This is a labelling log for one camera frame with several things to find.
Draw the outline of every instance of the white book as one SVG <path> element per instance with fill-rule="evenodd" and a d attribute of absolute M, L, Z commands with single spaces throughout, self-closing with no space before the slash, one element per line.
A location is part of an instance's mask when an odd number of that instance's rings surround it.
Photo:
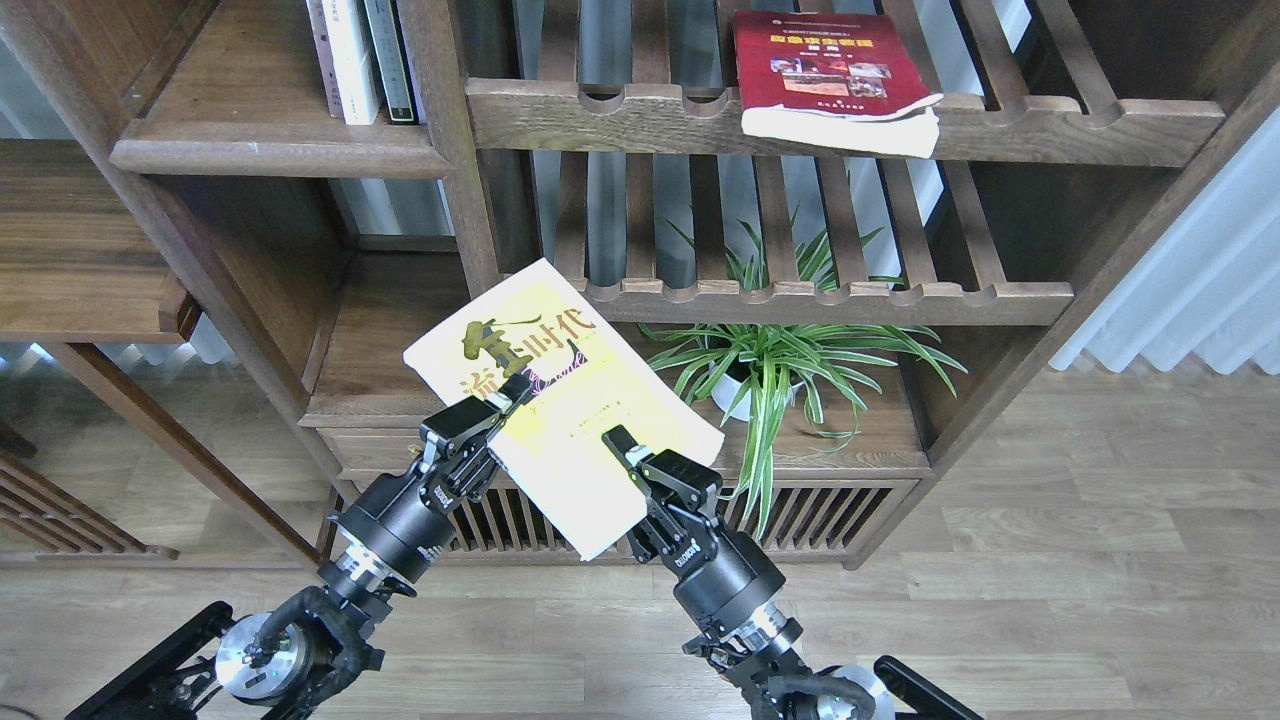
<path fill-rule="evenodd" d="M 404 351 L 447 404 L 485 397 L 522 373 L 536 395 L 489 447 L 511 478 L 591 560 L 646 515 L 644 495 L 600 436 L 625 425 L 653 452 L 703 465 L 724 436 L 649 369 L 547 261 L 472 300 Z"/>
<path fill-rule="evenodd" d="M 342 117 L 348 126 L 371 126 L 381 108 L 381 90 L 374 76 L 374 42 L 369 36 L 361 0 L 323 0 L 324 20 L 333 49 L 333 69 L 342 96 Z"/>
<path fill-rule="evenodd" d="M 307 17 L 311 18 L 311 37 L 316 44 L 316 60 L 320 63 L 320 79 L 324 82 L 324 97 L 329 104 L 329 117 L 342 117 L 342 95 L 338 92 L 338 77 L 333 72 L 333 49 L 329 47 L 329 28 L 324 22 L 323 0 L 306 0 Z"/>

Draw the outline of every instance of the book picture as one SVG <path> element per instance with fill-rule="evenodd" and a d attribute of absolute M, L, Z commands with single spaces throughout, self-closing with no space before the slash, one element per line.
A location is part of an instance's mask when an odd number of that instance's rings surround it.
<path fill-rule="evenodd" d="M 769 60 L 769 69 L 782 76 L 782 87 L 787 91 L 841 97 L 887 99 L 888 91 L 881 81 L 893 77 L 888 65 L 847 60 L 774 58 Z"/>

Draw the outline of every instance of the wooden floor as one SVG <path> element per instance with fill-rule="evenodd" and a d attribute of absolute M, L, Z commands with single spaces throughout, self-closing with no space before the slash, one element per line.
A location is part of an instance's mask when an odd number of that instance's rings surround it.
<path fill-rule="evenodd" d="M 243 373 L 140 382 L 300 523 L 323 498 Z M 32 461 L 143 541 L 209 557 L 251 530 L 47 372 L 5 378 Z M 33 424 L 35 427 L 24 427 Z M 1280 717 L 1280 380 L 1042 374 L 859 571 L 785 566 L 814 666 L 893 653 L 992 720 Z M 205 603 L 274 607 L 297 570 L 0 570 L 0 705 L 61 717 Z M 664 570 L 443 564 L 317 719 L 745 719 Z M 215 701 L 201 715 L 259 717 Z M 0 710 L 0 717 L 6 717 Z"/>

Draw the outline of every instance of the book spine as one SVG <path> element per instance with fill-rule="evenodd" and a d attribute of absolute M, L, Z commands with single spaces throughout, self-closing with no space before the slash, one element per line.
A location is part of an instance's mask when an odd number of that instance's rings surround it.
<path fill-rule="evenodd" d="M 413 124 L 417 122 L 417 113 L 413 110 L 413 90 L 408 82 L 408 63 L 401 40 L 396 0 L 365 0 L 365 12 L 387 95 L 387 113 L 392 123 Z"/>
<path fill-rule="evenodd" d="M 321 0 L 306 0 L 307 17 L 311 18 L 311 36 L 316 44 L 316 59 L 320 61 L 320 79 L 324 82 L 324 97 L 329 104 L 329 117 L 342 117 L 342 95 L 338 92 L 338 77 L 333 72 L 333 49 L 329 47 L 329 29 L 324 22 Z"/>
<path fill-rule="evenodd" d="M 342 117 L 348 126 L 371 126 L 381 96 L 374 78 L 372 42 L 360 0 L 323 0 L 324 19 L 333 49 L 333 70 L 342 95 Z"/>

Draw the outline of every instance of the yellow book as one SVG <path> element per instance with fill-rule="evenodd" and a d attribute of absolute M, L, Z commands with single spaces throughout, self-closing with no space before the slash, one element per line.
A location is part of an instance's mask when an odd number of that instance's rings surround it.
<path fill-rule="evenodd" d="M 654 452 L 671 448 L 703 465 L 724 441 L 545 260 L 428 332 L 404 363 L 447 404 L 529 375 L 535 397 L 490 447 L 582 560 L 645 516 L 644 496 L 600 441 L 605 430 L 623 424 Z"/>

